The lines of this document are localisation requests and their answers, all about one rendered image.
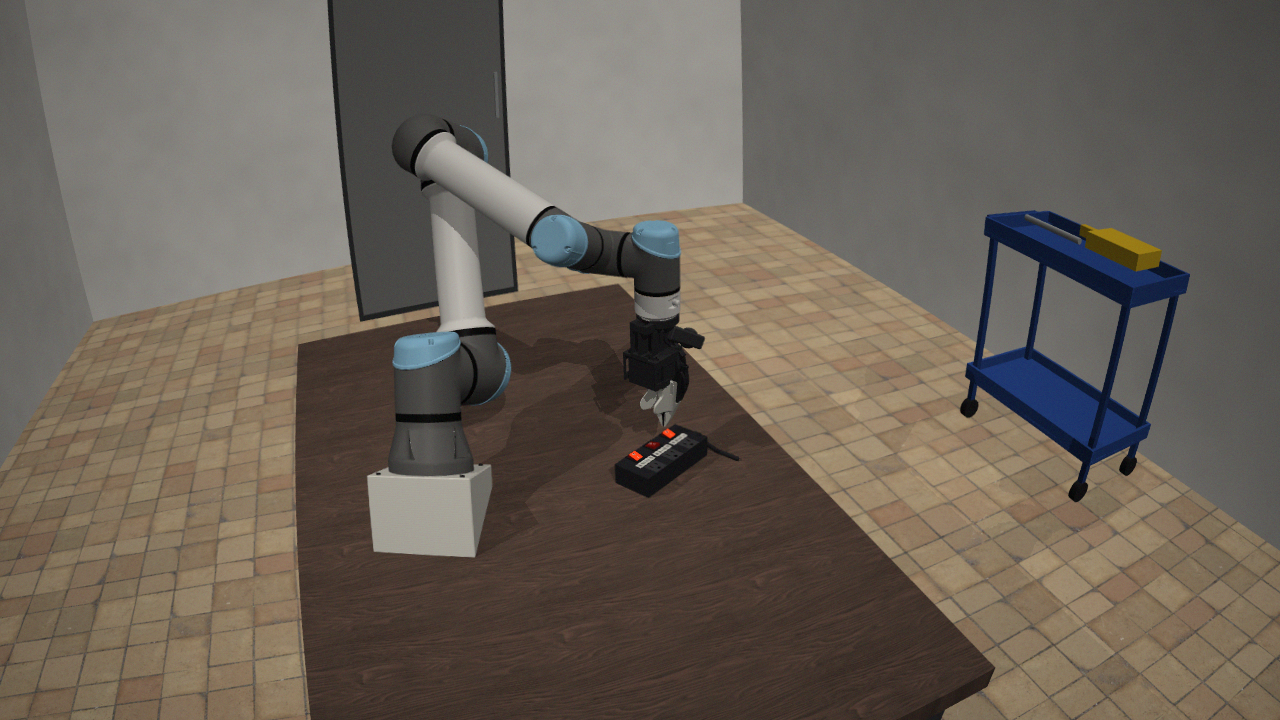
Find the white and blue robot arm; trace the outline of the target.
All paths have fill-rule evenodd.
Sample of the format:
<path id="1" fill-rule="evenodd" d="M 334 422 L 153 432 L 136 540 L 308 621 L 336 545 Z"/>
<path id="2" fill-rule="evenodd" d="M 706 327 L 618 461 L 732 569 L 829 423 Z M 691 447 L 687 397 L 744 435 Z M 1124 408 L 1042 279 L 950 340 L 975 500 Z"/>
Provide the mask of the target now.
<path id="1" fill-rule="evenodd" d="M 630 233 L 576 222 L 489 165 L 486 143 L 477 136 L 419 114 L 404 120 L 392 141 L 397 164 L 421 179 L 421 193 L 430 201 L 442 322 L 434 333 L 404 336 L 394 345 L 396 432 L 388 468 L 399 475 L 474 471 L 461 406 L 490 402 L 509 383 L 509 355 L 485 315 L 475 210 L 550 266 L 634 278 L 635 313 L 645 322 L 680 313 L 675 224 L 640 222 Z"/>

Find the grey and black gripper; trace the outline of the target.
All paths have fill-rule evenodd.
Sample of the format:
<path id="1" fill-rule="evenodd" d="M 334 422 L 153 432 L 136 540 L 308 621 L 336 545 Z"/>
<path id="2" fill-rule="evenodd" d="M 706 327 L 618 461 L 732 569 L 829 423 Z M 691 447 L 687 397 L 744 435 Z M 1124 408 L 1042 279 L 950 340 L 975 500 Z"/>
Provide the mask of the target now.
<path id="1" fill-rule="evenodd" d="M 625 380 L 646 388 L 640 407 L 654 407 L 662 427 L 668 425 L 689 388 L 686 354 L 667 340 L 669 327 L 677 324 L 678 314 L 666 322 L 645 322 L 636 314 L 630 322 L 630 348 L 623 352 Z"/>

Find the black power strip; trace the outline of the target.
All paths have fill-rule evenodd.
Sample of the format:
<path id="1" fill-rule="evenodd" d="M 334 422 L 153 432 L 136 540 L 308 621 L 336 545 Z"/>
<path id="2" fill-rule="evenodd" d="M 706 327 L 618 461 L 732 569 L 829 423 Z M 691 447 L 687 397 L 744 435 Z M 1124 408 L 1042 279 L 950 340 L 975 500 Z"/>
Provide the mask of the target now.
<path id="1" fill-rule="evenodd" d="M 707 447 L 739 461 L 739 456 L 710 445 L 707 436 L 675 424 L 616 462 L 614 480 L 649 498 L 705 457 Z"/>

